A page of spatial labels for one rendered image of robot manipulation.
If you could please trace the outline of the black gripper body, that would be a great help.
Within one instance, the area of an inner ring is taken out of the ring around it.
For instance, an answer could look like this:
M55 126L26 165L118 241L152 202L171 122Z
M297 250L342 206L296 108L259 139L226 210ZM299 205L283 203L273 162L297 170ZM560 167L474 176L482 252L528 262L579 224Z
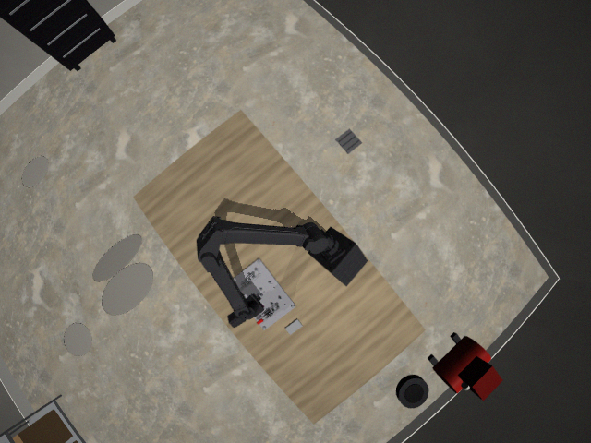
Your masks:
M254 317L256 317L257 315L259 315L261 312L264 311L264 308L262 307L262 303L259 301L259 299L256 297L255 294L251 294L248 298L246 298L247 301L249 301L249 304L254 305L257 308L257 313Z

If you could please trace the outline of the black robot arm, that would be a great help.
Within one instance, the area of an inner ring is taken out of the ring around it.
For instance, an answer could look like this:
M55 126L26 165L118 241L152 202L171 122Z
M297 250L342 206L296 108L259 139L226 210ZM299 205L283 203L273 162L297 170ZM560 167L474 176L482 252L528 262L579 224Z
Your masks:
M238 290L223 261L220 245L232 243L302 246L312 254L321 252L330 264L345 253L345 249L335 237L331 233L324 233L314 222L296 227L282 227L229 222L213 216L197 239L198 261L215 279L233 308L234 312L227 316L233 328L247 319L252 319L257 313L257 308L244 301L245 296Z

